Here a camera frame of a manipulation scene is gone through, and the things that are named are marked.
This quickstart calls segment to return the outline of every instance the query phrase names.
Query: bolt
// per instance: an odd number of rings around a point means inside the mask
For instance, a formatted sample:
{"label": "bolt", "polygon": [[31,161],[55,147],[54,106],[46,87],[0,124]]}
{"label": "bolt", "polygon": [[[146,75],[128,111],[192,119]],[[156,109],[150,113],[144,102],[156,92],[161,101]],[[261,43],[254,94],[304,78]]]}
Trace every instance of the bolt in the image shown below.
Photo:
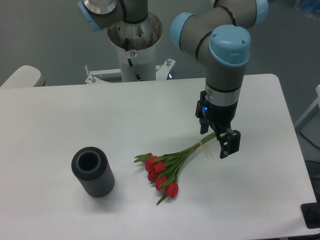
{"label": "bolt", "polygon": [[92,81],[93,83],[96,82],[95,76],[94,76],[93,74],[91,74],[91,81]]}
{"label": "bolt", "polygon": [[169,67],[171,62],[172,62],[171,59],[168,58],[168,59],[166,60],[166,65]]}
{"label": "bolt", "polygon": [[85,68],[86,74],[90,75],[90,71],[89,71],[88,65],[85,65],[84,68]]}

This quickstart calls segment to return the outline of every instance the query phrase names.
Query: rubber band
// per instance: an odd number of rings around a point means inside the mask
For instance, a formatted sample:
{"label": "rubber band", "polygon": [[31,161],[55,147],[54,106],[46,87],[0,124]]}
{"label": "rubber band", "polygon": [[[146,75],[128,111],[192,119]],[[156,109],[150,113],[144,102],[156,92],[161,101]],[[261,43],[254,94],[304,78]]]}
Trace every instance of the rubber band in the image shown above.
{"label": "rubber band", "polygon": [[208,149],[209,153],[212,153],[210,147],[208,147],[207,144],[203,144],[201,141],[199,142],[199,144],[200,144],[200,147],[206,147]]}

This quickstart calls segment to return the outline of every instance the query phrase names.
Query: tulip bouquet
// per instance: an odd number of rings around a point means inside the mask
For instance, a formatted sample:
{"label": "tulip bouquet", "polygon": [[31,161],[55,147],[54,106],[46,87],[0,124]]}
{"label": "tulip bouquet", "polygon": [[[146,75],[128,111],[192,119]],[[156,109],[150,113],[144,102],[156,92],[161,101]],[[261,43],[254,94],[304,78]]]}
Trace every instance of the tulip bouquet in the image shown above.
{"label": "tulip bouquet", "polygon": [[155,183],[155,188],[158,191],[164,189],[163,195],[156,205],[159,205],[167,197],[175,198],[177,196],[179,190],[178,177],[187,158],[215,137],[216,134],[211,133],[195,145],[179,152],[162,156],[155,156],[149,152],[135,157],[135,163],[145,163],[150,183]]}

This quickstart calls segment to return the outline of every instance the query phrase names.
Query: white table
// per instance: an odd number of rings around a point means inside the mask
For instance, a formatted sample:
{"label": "white table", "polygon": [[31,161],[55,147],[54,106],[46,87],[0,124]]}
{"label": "white table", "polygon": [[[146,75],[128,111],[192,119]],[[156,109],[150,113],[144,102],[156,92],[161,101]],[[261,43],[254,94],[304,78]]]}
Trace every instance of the white table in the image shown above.
{"label": "white table", "polygon": [[[212,141],[160,198],[134,156],[183,150],[203,136],[204,79],[0,90],[0,239],[249,240],[311,235],[300,205],[315,202],[276,76],[245,76],[232,127],[240,151]],[[81,148],[102,149],[113,191],[91,198],[71,171]]]}

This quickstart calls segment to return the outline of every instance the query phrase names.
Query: light blue joint cap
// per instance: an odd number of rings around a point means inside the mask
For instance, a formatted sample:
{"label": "light blue joint cap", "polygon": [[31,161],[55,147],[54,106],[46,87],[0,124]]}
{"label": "light blue joint cap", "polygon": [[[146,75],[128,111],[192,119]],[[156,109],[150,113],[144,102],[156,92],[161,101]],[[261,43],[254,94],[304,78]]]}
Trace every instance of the light blue joint cap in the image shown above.
{"label": "light blue joint cap", "polygon": [[184,28],[184,25],[185,25],[186,21],[188,20],[188,18],[192,15],[194,15],[194,14],[192,14],[190,12],[181,13],[173,20],[173,22],[171,24],[170,37],[171,37],[173,44],[179,49],[181,49],[180,36],[181,36],[182,29]]}
{"label": "light blue joint cap", "polygon": [[251,36],[240,26],[222,25],[211,34],[209,49],[221,64],[237,68],[245,65],[250,58]]}
{"label": "light blue joint cap", "polygon": [[80,12],[82,13],[82,16],[85,18],[86,22],[89,24],[90,29],[93,32],[100,32],[102,29],[98,26],[98,24],[93,20],[93,18],[90,16],[90,14],[87,12],[85,6],[81,1],[77,3],[78,8],[80,9]]}
{"label": "light blue joint cap", "polygon": [[255,1],[256,1],[256,17],[255,17],[254,25],[265,20],[269,11],[268,0],[255,0]]}

